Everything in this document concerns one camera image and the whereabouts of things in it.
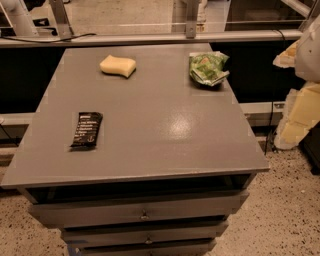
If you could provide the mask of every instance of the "speckled floor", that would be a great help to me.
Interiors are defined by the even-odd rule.
[[[250,196],[205,256],[320,255],[320,176],[299,148],[268,152],[271,170],[258,174]],[[6,167],[0,167],[1,175]],[[58,230],[28,213],[30,203],[0,192],[0,252],[4,256],[68,255]]]

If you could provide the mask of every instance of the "sponge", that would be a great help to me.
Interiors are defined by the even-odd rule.
[[[100,69],[107,74],[123,75],[128,78],[136,69],[136,62],[129,58],[109,55],[100,63]]]

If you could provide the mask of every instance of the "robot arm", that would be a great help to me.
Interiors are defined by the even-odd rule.
[[[320,82],[320,15],[303,32],[297,44],[295,72],[306,81]]]
[[[32,17],[23,0],[0,0],[17,36],[38,36]]]

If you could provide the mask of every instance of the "green package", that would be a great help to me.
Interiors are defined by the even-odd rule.
[[[229,56],[221,52],[190,53],[190,76],[200,84],[220,84],[229,75],[229,71],[223,71],[228,59]]]

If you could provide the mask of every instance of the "cable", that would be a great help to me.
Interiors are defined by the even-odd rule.
[[[70,41],[72,39],[77,39],[77,38],[81,38],[81,37],[85,37],[85,36],[95,36],[95,35],[96,35],[95,33],[87,33],[87,34],[82,34],[79,36],[71,36],[68,38],[63,38],[63,39],[58,39],[58,40],[50,40],[50,41],[28,40],[28,39],[14,38],[14,37],[8,37],[8,36],[0,36],[0,38],[6,39],[6,40],[11,40],[11,41],[18,41],[18,42],[47,44],[47,43],[66,42],[66,41]]]
[[[0,124],[0,127],[3,130],[3,132],[8,136],[9,140],[11,140],[12,143],[15,144],[17,147],[19,147],[19,144],[17,144],[17,142],[9,135],[9,133],[7,133],[2,124]]]
[[[285,50],[286,49],[286,37],[284,36],[284,34],[282,33],[281,30],[279,29],[276,29],[276,30],[273,30],[273,31],[277,31],[281,34],[281,37],[282,37],[282,42],[283,42],[283,49]],[[271,140],[273,141],[272,137],[274,135],[274,132],[272,132],[272,119],[273,119],[273,110],[274,110],[274,97],[275,97],[275,86],[273,85],[273,90],[272,90],[272,100],[271,100],[271,114],[270,114],[270,119],[269,119],[269,124],[268,124],[268,127],[269,127],[269,133],[267,134],[266,136],[266,141],[265,141],[265,146],[264,146],[264,154],[266,155],[267,154],[267,148],[268,148],[268,143],[270,141],[270,137],[271,137]],[[272,151],[273,152],[276,152],[276,148],[272,145]]]

